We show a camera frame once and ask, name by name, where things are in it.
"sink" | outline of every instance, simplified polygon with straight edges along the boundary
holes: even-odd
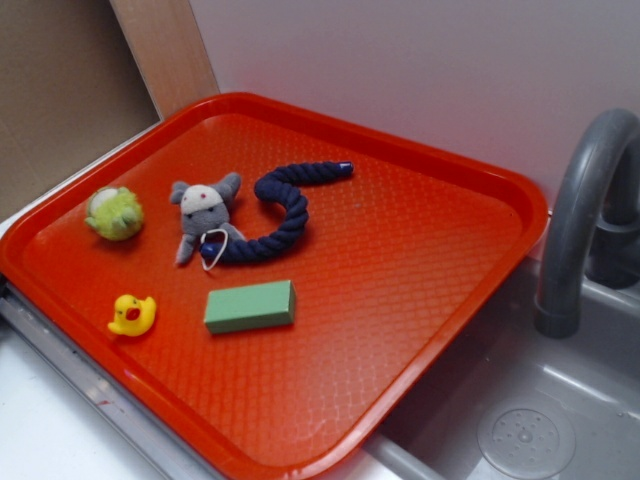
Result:
[[[378,434],[448,480],[637,479],[640,301],[586,280],[578,332],[547,338],[538,271],[511,275]]]

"gray faucet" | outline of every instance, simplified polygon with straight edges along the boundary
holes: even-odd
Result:
[[[535,326],[578,330],[583,274],[611,288],[640,278],[640,121],[614,109],[584,133],[556,200],[536,293]]]

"green plush ball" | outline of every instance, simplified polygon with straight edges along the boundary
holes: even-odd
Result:
[[[89,200],[85,223],[108,240],[126,240],[142,228],[144,214],[136,195],[126,187],[105,187]]]

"gray stuffed animal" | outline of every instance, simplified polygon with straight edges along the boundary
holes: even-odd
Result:
[[[234,172],[211,185],[173,184],[169,200],[173,204],[180,204],[183,232],[176,255],[177,264],[183,265],[189,261],[196,242],[209,230],[225,230],[229,234],[229,241],[244,240],[242,233],[229,223],[229,209],[240,183],[240,175]]]

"green sponge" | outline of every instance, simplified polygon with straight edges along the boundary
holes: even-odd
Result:
[[[211,333],[290,325],[296,293],[291,280],[209,293],[204,323]]]

